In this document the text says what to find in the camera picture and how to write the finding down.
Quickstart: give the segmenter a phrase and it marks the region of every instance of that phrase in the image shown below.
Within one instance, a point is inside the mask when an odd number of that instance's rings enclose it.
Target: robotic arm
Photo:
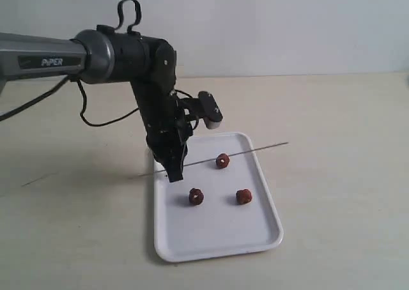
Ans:
[[[137,18],[126,33],[117,33],[125,1],[134,2]],[[208,92],[199,92],[197,98],[177,96],[176,51],[163,39],[132,30],[141,20],[136,0],[122,0],[118,15],[117,28],[98,25],[72,40],[0,33],[0,92],[9,80],[56,75],[88,84],[129,81],[155,160],[164,166],[170,182],[182,180],[186,142],[193,135],[190,122],[203,119],[213,129],[222,114]]]

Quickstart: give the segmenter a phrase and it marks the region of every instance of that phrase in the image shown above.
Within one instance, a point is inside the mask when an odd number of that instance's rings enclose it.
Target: table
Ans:
[[[275,249],[168,264],[153,248],[153,189],[136,114],[104,128],[66,85],[0,124],[0,289],[406,289],[408,74],[180,79],[215,96],[254,146],[284,228]],[[50,80],[9,83],[2,111]],[[87,117],[135,107],[129,84],[86,86]],[[197,135],[210,135],[204,125]]]

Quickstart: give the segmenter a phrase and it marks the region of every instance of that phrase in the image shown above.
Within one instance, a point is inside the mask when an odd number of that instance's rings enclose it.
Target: tray rim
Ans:
[[[250,149],[254,149],[254,146],[251,142],[250,137],[243,133],[243,132],[222,132],[219,134],[213,134],[213,135],[206,135],[206,136],[193,136],[193,139],[208,139],[208,138],[214,138],[214,137],[225,137],[229,135],[241,135],[242,137],[245,137],[246,141],[249,143]],[[259,174],[259,177],[261,179],[261,182],[263,184],[263,188],[266,192],[267,198],[268,198],[268,203],[273,211],[273,215],[275,217],[275,220],[277,222],[277,227],[279,231],[279,235],[277,239],[271,243],[268,244],[261,244],[252,248],[241,248],[241,247],[235,247],[235,248],[230,248],[226,249],[223,253],[220,253],[219,251],[214,251],[214,252],[205,252],[205,253],[196,253],[196,254],[187,254],[185,256],[173,256],[169,255],[161,248],[159,247],[159,242],[158,242],[158,197],[157,197],[157,190],[158,190],[158,185],[157,182],[159,181],[158,177],[156,174],[154,174],[154,179],[153,179],[153,205],[154,205],[154,212],[153,212],[153,238],[154,238],[154,247],[155,251],[158,254],[160,258],[163,260],[169,262],[169,263],[180,263],[183,261],[194,261],[194,260],[200,260],[200,259],[210,259],[210,258],[216,258],[216,257],[224,257],[224,256],[233,256],[233,255],[240,255],[240,254],[249,254],[249,253],[254,253],[254,252],[262,252],[265,250],[270,250],[275,247],[278,247],[284,238],[284,229],[282,228],[282,224],[278,215],[277,208],[275,207],[275,204],[273,202],[273,198],[270,193],[270,189],[268,187],[268,184],[266,182],[266,179],[263,174],[263,170],[261,169],[261,166],[259,164],[256,152],[253,151],[251,152],[251,155],[253,157],[253,160],[256,164],[257,172]],[[153,161],[153,170],[157,171],[158,169],[163,169],[163,167],[156,161]]]

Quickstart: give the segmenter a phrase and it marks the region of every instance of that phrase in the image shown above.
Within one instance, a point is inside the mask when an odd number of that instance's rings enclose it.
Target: white tray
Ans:
[[[252,149],[241,133],[192,137],[185,164]],[[155,162],[155,171],[163,167]],[[215,162],[186,166],[183,181],[169,183],[166,172],[155,173],[155,249],[169,262],[259,252],[280,244],[282,226],[254,152],[231,157],[225,169]],[[191,188],[204,201],[189,204]],[[249,189],[252,201],[236,204],[236,191]]]

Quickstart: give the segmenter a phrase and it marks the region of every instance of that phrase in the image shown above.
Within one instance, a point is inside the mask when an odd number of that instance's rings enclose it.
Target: dried fruit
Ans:
[[[224,169],[229,165],[230,158],[227,154],[223,153],[217,156],[216,158],[216,165],[219,169]]]
[[[204,195],[200,189],[193,188],[189,192],[189,203],[192,205],[200,205],[203,202]]]
[[[244,205],[251,202],[252,198],[253,196],[251,196],[249,189],[239,190],[236,192],[236,200],[239,205]]]

